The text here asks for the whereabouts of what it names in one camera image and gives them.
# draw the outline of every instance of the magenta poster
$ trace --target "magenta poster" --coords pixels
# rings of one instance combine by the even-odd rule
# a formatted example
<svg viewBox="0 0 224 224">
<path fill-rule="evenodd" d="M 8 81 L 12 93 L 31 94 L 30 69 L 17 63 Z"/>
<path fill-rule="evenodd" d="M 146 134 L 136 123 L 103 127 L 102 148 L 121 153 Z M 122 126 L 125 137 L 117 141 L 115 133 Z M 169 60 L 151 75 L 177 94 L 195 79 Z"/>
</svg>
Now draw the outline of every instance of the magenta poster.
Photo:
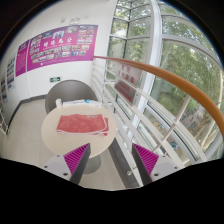
<svg viewBox="0 0 224 224">
<path fill-rule="evenodd" d="M 63 62 L 92 61 L 97 28 L 97 25 L 67 26 L 32 38 L 27 71 Z"/>
<path fill-rule="evenodd" d="M 29 40 L 19 46 L 16 57 L 16 77 L 26 72 L 26 57 Z"/>
</svg>

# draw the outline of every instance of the table leg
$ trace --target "table leg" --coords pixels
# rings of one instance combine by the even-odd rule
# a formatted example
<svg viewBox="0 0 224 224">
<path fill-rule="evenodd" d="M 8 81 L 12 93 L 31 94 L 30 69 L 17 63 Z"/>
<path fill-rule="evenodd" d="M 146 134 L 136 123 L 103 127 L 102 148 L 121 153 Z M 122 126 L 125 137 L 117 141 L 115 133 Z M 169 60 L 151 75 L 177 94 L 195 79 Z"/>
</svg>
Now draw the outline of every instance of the table leg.
<svg viewBox="0 0 224 224">
<path fill-rule="evenodd" d="M 90 158 L 86 164 L 84 174 L 90 174 L 96 172 L 101 165 L 100 155 Z"/>
</svg>

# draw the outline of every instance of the round table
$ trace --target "round table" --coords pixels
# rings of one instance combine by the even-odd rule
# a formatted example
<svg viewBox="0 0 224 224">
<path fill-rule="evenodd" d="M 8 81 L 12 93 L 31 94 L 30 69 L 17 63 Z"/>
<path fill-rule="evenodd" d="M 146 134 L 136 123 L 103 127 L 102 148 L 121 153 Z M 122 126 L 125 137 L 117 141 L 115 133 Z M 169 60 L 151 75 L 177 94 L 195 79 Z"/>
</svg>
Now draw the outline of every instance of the round table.
<svg viewBox="0 0 224 224">
<path fill-rule="evenodd" d="M 72 114 L 102 114 L 104 117 L 109 118 L 109 133 L 107 136 L 57 133 L 56 129 L 61 115 Z M 116 120 L 114 115 L 109 110 L 103 106 L 96 107 L 88 103 L 83 103 L 72 106 L 64 106 L 62 108 L 55 108 L 52 110 L 43 121 L 41 136 L 48 149 L 57 155 L 64 155 L 82 145 L 90 143 L 91 153 L 85 173 L 91 173 L 99 168 L 101 160 L 98 155 L 110 146 L 116 135 L 116 130 Z"/>
</svg>

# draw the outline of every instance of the chair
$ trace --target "chair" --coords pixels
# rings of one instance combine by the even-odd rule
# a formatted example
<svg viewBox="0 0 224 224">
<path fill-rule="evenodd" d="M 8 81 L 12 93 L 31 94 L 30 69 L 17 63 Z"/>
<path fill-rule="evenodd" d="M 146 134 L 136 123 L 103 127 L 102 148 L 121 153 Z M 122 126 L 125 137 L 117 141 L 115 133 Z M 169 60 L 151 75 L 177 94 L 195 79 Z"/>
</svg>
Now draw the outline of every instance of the chair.
<svg viewBox="0 0 224 224">
<path fill-rule="evenodd" d="M 62 102 L 81 99 L 97 101 L 93 90 L 87 84 L 77 80 L 62 81 L 50 89 L 45 101 L 47 114 L 56 108 L 57 99 L 61 99 Z"/>
</svg>

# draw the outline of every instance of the gray chair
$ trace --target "gray chair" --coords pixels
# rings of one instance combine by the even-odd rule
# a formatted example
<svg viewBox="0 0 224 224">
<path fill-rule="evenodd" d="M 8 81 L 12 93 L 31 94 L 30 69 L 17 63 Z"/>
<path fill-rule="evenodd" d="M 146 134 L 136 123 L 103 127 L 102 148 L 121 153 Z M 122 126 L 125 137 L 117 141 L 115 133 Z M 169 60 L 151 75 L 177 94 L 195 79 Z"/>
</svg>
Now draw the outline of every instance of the gray chair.
<svg viewBox="0 0 224 224">
<path fill-rule="evenodd" d="M 61 99 L 62 102 L 90 99 L 97 101 L 93 90 L 83 82 L 77 80 L 66 80 L 59 82 L 50 89 L 45 101 L 45 109 L 47 114 L 56 108 L 56 100 Z"/>
</svg>

